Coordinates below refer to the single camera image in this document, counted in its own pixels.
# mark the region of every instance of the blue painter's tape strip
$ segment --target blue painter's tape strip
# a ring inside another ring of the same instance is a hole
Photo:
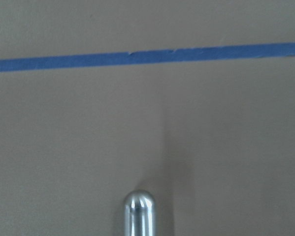
[[[295,56],[295,42],[0,60],[0,72]]]

